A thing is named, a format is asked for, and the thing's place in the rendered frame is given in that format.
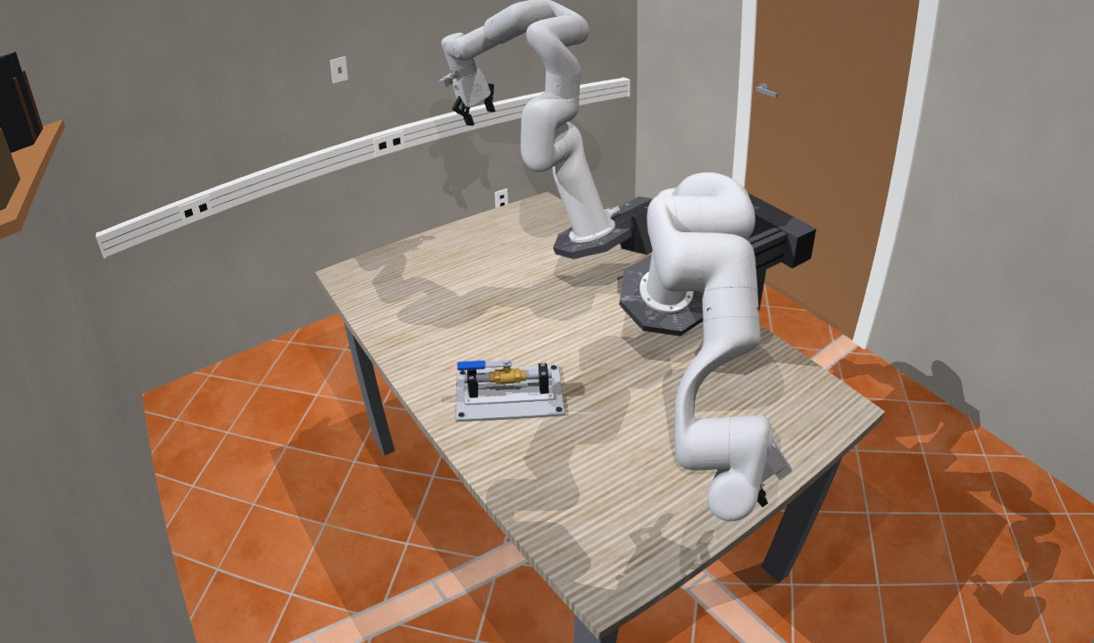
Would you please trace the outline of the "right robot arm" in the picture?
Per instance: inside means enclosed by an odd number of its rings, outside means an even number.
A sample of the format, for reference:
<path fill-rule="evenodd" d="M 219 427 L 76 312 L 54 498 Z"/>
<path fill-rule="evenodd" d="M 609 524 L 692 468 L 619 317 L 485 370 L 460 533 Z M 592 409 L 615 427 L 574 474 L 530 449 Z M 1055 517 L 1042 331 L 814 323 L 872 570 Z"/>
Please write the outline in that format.
<path fill-rule="evenodd" d="M 620 212 L 620 208 L 604 210 L 601 206 L 582 138 L 578 127 L 568 122 L 579 110 L 580 63 L 566 47 L 587 39 L 586 17 L 551 0 L 509 5 L 487 17 L 480 28 L 464 36 L 463 33 L 449 34 L 441 40 L 452 73 L 438 82 L 441 87 L 449 87 L 453 78 L 470 75 L 477 70 L 473 57 L 525 32 L 529 47 L 542 57 L 546 68 L 546 87 L 542 95 L 523 107 L 522 159 L 529 169 L 552 168 L 555 184 L 572 225 L 570 239 L 590 243 L 609 235 L 615 227 L 612 217 Z"/>

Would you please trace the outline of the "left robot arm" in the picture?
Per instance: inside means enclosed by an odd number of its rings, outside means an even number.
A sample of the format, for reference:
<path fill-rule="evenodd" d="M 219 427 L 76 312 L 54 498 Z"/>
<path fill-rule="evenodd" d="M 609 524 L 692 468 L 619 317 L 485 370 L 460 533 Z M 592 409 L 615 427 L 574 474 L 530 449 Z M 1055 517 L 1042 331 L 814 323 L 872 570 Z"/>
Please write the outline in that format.
<path fill-rule="evenodd" d="M 649 308 L 661 313 L 687 308 L 693 290 L 702 294 L 705 344 L 676 395 L 676 457 L 687 471 L 715 471 L 707 507 L 728 522 L 750 514 L 772 474 L 781 480 L 792 472 L 770 419 L 694 416 L 706 376 L 763 340 L 756 258 L 747 241 L 755 222 L 749 194 L 719 172 L 698 172 L 666 188 L 647 209 L 653 252 L 639 288 Z"/>

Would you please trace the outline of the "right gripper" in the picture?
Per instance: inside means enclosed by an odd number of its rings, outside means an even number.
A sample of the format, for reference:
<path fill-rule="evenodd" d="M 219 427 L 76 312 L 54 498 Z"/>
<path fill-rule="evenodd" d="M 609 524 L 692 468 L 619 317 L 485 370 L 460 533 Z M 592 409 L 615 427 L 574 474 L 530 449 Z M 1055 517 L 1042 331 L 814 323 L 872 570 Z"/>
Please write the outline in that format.
<path fill-rule="evenodd" d="M 487 81 L 481 70 L 477 69 L 476 72 L 463 78 L 453 78 L 456 101 L 452 110 L 463 115 L 466 126 L 474 125 L 472 114 L 469 114 L 470 107 L 479 104 L 479 102 L 484 100 L 487 113 L 494 113 L 494 105 L 492 103 L 494 84 L 487 85 Z M 461 110 L 458 109 L 458 105 Z"/>

